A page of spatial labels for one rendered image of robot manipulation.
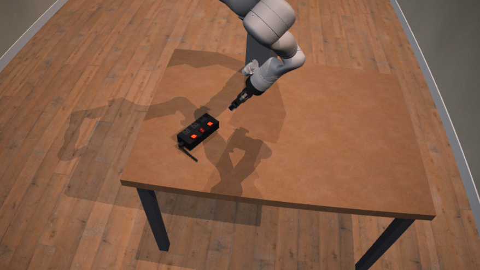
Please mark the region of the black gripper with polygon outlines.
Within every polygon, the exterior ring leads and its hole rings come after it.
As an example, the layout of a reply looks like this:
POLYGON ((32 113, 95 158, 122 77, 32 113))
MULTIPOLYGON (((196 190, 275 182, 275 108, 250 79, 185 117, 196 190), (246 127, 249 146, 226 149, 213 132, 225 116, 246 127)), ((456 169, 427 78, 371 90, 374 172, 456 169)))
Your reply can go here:
POLYGON ((245 81, 246 87, 242 92, 237 96, 237 98, 228 106, 230 111, 233 111, 235 108, 238 108, 241 103, 244 103, 248 98, 251 98, 253 95, 259 96, 262 95, 265 91, 257 90, 251 83, 250 77, 245 81))

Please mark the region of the black power strip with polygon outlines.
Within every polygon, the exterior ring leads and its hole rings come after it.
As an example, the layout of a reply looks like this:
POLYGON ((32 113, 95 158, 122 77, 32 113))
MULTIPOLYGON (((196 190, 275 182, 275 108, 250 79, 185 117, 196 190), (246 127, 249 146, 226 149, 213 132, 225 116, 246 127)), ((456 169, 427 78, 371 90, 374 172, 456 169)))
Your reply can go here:
POLYGON ((191 158, 198 161, 195 157, 189 154, 183 147, 190 151, 199 143, 205 140, 213 132, 219 128, 219 121, 205 113, 196 121, 194 121, 187 128, 177 134, 178 146, 183 149, 191 158))

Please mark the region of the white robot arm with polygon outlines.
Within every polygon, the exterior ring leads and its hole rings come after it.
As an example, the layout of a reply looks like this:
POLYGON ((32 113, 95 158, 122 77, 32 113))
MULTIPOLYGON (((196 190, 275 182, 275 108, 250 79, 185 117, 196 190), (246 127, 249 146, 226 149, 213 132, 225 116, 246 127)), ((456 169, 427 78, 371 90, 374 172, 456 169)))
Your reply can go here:
POLYGON ((220 1, 234 13, 244 17, 245 30, 258 43, 273 50, 283 61, 271 57, 259 68, 258 61, 252 60, 242 69, 242 74, 250 76, 250 81, 257 90, 266 91, 282 75, 303 66, 306 57, 294 36, 288 31, 296 20, 295 11, 288 2, 285 0, 220 1))

